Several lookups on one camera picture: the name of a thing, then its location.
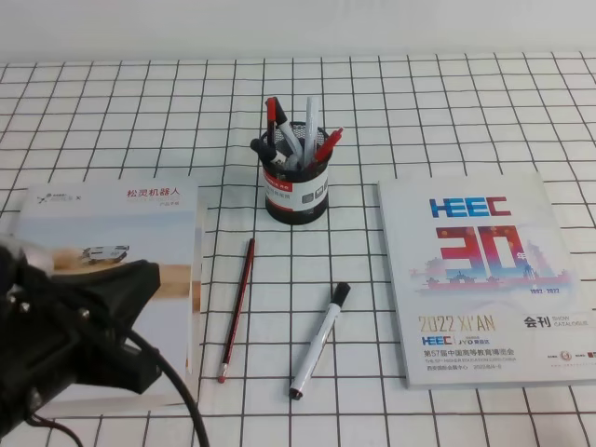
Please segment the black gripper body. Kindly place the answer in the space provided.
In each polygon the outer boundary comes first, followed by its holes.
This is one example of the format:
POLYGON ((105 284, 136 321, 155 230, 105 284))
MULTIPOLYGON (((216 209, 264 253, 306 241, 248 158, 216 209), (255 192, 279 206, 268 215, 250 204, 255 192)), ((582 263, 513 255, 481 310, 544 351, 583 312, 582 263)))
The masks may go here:
POLYGON ((71 385, 142 394, 160 376, 156 350, 133 334, 64 331, 50 320, 51 275, 1 247, 1 416, 29 419, 71 385))

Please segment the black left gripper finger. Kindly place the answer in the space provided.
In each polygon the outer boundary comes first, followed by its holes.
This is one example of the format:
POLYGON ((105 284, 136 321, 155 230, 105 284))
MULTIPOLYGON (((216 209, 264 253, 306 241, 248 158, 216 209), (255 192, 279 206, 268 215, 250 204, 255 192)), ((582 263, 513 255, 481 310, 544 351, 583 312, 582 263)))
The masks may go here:
POLYGON ((50 320, 64 331, 125 333, 161 286, 146 260, 51 277, 50 320))

